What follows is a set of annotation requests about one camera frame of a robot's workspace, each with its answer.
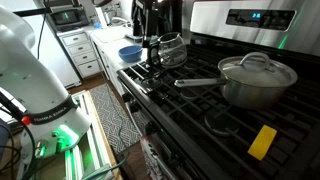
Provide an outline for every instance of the burner grate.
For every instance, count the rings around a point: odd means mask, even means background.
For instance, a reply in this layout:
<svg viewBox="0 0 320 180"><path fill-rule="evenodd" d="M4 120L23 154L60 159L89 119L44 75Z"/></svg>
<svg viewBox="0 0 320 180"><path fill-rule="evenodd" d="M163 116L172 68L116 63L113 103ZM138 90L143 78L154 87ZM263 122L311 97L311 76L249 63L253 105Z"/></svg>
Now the burner grate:
<svg viewBox="0 0 320 180"><path fill-rule="evenodd" d="M266 111L230 105L222 97L219 87L188 88L193 93L192 98L183 96L181 89L174 86L175 80L217 78L220 76L217 65L226 57L196 46L187 48L188 61L181 67L165 70L140 63L124 71L137 84L147 77L161 76L163 84L152 89L149 97L233 177L281 179L289 177L291 169L299 169L299 163L312 159L312 152L320 148L318 143L315 150L310 150L312 142L320 136L320 93L316 90L320 88L309 88L314 86L312 82L299 79L278 103ZM239 129L226 128L228 137L216 135L205 123L207 114L236 123ZM247 150L263 125L276 129L278 133L266 157L258 161ZM303 168L295 172L298 174L298 171L303 172Z"/></svg>

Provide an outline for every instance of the microwave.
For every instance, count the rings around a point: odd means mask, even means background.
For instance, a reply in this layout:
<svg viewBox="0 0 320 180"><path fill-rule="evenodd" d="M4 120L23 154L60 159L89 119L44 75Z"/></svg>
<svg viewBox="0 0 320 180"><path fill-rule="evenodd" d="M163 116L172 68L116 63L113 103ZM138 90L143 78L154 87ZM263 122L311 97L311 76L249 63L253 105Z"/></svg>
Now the microwave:
<svg viewBox="0 0 320 180"><path fill-rule="evenodd" d="M83 7L56 11L50 17L57 31L69 31L89 24Z"/></svg>

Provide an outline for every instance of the pot handle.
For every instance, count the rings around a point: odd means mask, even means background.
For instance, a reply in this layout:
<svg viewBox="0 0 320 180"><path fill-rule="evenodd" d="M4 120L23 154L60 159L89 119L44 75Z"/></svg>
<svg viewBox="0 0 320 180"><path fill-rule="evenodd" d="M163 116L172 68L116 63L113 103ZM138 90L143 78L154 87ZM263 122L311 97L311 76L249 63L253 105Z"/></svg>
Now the pot handle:
<svg viewBox="0 0 320 180"><path fill-rule="evenodd" d="M195 87L195 86L212 86L225 85L226 79L180 79L174 82L177 87Z"/></svg>
<svg viewBox="0 0 320 180"><path fill-rule="evenodd" d="M268 71L271 71L270 69L270 58L267 54L265 53L261 53L261 52L252 52L247 54L239 63L240 66L244 65L244 62L246 62L248 60L249 57L262 57L265 60L266 63L266 69Z"/></svg>

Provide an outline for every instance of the kitchen floor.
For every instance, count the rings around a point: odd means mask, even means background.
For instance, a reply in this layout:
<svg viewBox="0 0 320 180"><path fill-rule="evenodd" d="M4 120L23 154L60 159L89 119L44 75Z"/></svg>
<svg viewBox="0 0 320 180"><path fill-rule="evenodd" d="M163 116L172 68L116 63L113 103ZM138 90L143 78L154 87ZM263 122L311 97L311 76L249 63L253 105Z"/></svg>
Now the kitchen floor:
<svg viewBox="0 0 320 180"><path fill-rule="evenodd" d="M115 87L110 81L104 80L102 75L96 75L90 78L85 79L82 82L81 86L74 87L71 89L68 89L69 93L74 94L79 91L83 90L89 90L92 88L95 88L97 86L100 86L104 83L107 83L109 87L111 87L112 91L114 92L115 96L117 97L118 101L122 105L123 109L127 112L127 109L125 108L124 102L122 101L122 98L116 91ZM120 162L123 158L123 154L117 155L117 161ZM144 179L149 179L147 176L147 170L145 166L145 161L143 157L143 153L141 150L141 145L140 143L137 143L133 146L130 147L130 154L127 160L127 163L121 168L121 172L123 175L124 179L132 179L132 180L144 180Z"/></svg>

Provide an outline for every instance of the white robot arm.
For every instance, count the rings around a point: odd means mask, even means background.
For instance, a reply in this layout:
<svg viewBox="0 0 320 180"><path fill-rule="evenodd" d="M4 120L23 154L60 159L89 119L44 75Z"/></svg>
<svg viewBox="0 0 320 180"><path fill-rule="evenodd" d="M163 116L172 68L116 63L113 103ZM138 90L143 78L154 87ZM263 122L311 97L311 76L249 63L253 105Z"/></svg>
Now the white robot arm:
<svg viewBox="0 0 320 180"><path fill-rule="evenodd" d="M38 145L35 148L41 149L36 156L45 158L74 147L89 129L89 117L31 53L35 40L29 24L1 5L0 17L0 86L27 109L31 122L25 123ZM35 152L25 130L21 146L22 161L28 165Z"/></svg>

